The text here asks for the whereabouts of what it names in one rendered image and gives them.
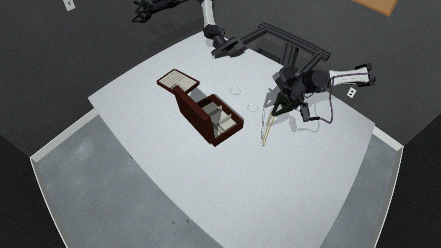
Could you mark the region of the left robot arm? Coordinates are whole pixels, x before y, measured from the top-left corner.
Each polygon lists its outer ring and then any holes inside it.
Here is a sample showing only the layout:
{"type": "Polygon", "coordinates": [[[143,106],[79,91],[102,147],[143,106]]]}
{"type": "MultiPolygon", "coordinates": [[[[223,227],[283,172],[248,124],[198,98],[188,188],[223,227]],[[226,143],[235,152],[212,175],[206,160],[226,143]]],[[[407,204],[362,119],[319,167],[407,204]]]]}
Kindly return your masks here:
{"type": "MultiPolygon", "coordinates": [[[[374,80],[370,78],[368,72],[372,70],[371,63],[365,65],[356,66],[355,70],[349,71],[333,71],[333,70],[311,70],[308,72],[302,72],[296,79],[291,66],[287,66],[283,70],[283,75],[290,86],[295,80],[300,81],[306,87],[307,93],[322,93],[325,92],[325,88],[332,87],[332,79],[334,76],[334,86],[336,85],[357,85],[358,87],[373,86],[374,80]]],[[[303,122],[309,121],[309,114],[307,107],[301,105],[300,109],[303,122]]]]}

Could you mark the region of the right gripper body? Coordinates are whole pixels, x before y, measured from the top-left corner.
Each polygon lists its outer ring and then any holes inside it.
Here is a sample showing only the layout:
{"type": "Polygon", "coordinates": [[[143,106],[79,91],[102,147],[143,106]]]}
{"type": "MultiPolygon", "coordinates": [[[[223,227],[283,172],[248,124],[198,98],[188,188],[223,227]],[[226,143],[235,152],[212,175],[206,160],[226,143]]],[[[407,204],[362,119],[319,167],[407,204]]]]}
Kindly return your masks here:
{"type": "MultiPolygon", "coordinates": [[[[142,0],[142,3],[143,3],[144,1],[145,1],[145,0],[142,0]]],[[[147,5],[149,6],[149,8],[151,9],[150,12],[144,13],[144,14],[146,14],[145,17],[144,17],[144,15],[143,15],[144,19],[145,19],[146,22],[147,22],[147,20],[149,20],[149,19],[151,18],[152,14],[159,12],[160,8],[158,7],[159,5],[158,5],[157,3],[154,3],[154,4],[150,5],[149,2],[147,2],[147,1],[145,1],[145,2],[147,3],[147,5]]]]}

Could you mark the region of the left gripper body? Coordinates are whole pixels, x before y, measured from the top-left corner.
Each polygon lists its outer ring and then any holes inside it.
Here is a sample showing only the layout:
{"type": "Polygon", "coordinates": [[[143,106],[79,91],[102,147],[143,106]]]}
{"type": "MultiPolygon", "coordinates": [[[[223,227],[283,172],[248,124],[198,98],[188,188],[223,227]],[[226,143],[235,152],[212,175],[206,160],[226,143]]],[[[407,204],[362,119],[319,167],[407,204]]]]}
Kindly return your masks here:
{"type": "Polygon", "coordinates": [[[305,103],[300,99],[306,90],[306,87],[303,85],[303,83],[295,80],[289,87],[285,84],[283,84],[282,87],[283,92],[280,91],[280,93],[293,103],[294,109],[296,110],[298,105],[303,105],[307,107],[307,111],[309,114],[308,103],[305,103]]]}

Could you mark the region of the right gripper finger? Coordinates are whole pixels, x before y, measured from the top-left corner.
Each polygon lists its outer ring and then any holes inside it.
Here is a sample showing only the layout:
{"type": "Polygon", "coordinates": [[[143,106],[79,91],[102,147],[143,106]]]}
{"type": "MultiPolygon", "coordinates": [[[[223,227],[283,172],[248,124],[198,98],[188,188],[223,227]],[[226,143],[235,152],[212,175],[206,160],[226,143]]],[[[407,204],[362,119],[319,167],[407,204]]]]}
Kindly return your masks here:
{"type": "Polygon", "coordinates": [[[149,8],[149,6],[147,5],[147,3],[144,1],[139,7],[138,9],[135,11],[135,13],[146,13],[146,12],[150,12],[151,9],[149,8]],[[138,11],[142,6],[144,6],[145,10],[142,11],[138,11]]]}
{"type": "Polygon", "coordinates": [[[135,22],[145,23],[146,20],[144,19],[143,15],[142,15],[141,13],[139,13],[139,14],[138,14],[138,15],[132,20],[132,22],[133,22],[133,23],[135,23],[135,22]],[[135,21],[135,19],[137,19],[138,17],[140,17],[142,20],[135,21]]]}

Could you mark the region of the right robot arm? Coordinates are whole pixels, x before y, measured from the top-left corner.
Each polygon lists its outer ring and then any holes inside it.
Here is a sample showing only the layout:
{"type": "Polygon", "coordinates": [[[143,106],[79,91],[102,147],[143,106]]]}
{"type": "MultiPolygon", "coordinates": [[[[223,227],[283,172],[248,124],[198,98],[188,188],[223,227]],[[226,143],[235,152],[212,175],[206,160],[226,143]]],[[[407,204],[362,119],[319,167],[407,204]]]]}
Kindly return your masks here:
{"type": "MultiPolygon", "coordinates": [[[[189,0],[151,0],[153,3],[157,3],[160,8],[159,11],[167,9],[167,8],[173,8],[177,5],[180,5],[183,2],[189,1],[189,0]]],[[[225,38],[222,36],[222,31],[220,31],[214,21],[213,16],[213,8],[212,8],[212,2],[213,0],[197,0],[203,9],[203,15],[204,15],[204,29],[203,33],[206,38],[213,39],[215,44],[217,45],[217,48],[214,49],[211,53],[213,53],[215,50],[220,48],[222,45],[227,43],[228,41],[234,39],[235,37],[230,38],[229,40],[225,40],[225,38]]],[[[134,0],[134,5],[140,6],[142,4],[142,0],[134,0]]]]}

